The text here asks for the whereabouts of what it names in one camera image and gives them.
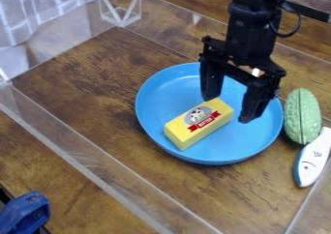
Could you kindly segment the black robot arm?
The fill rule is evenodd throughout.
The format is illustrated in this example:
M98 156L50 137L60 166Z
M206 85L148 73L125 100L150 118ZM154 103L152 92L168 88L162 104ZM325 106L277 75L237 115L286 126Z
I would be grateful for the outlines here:
M226 38L209 36L201 39L200 91L205 101L221 94L224 78L246 86L238 121L248 123L258 118L278 91L285 75L269 59L285 0L232 0L228 4Z

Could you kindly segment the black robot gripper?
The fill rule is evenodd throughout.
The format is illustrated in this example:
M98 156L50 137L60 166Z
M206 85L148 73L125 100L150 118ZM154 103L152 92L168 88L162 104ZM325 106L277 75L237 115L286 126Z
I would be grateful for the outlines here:
M262 70L264 78L248 84L242 96L237 120L249 123L261 117L269 101L277 96L280 78L285 75L269 59L281 12L277 8L253 10L238 4L229 4L228 12L226 38L222 41L210 36L201 39L200 92L208 102L221 94L224 75L241 83L250 79L238 66Z

